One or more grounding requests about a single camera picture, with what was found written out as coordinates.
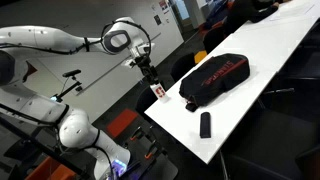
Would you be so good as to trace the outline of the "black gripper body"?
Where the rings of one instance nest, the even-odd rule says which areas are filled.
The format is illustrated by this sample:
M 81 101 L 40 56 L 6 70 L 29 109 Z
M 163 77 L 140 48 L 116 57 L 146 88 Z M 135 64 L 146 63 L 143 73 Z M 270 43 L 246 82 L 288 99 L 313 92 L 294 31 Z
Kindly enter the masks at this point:
M 147 56 L 138 57 L 135 59 L 135 64 L 140 68 L 144 80 L 150 85 L 158 84 L 159 78 L 154 66 L 151 65 L 151 59 Z

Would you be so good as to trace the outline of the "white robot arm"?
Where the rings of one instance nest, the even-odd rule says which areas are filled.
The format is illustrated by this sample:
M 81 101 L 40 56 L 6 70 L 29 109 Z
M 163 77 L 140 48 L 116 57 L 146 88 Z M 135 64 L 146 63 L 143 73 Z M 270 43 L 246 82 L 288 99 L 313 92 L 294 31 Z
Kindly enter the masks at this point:
M 27 88 L 27 61 L 80 52 L 116 55 L 127 49 L 131 54 L 128 65 L 139 67 L 147 81 L 156 85 L 159 80 L 150 60 L 154 44 L 148 37 L 141 37 L 144 33 L 143 27 L 130 17 L 122 17 L 105 25 L 98 38 L 78 37 L 44 26 L 1 28 L 1 112 L 36 126 L 52 127 L 63 146 L 91 154 L 96 158 L 96 180 L 115 180 L 123 176 L 131 152 L 94 127 L 85 111 Z

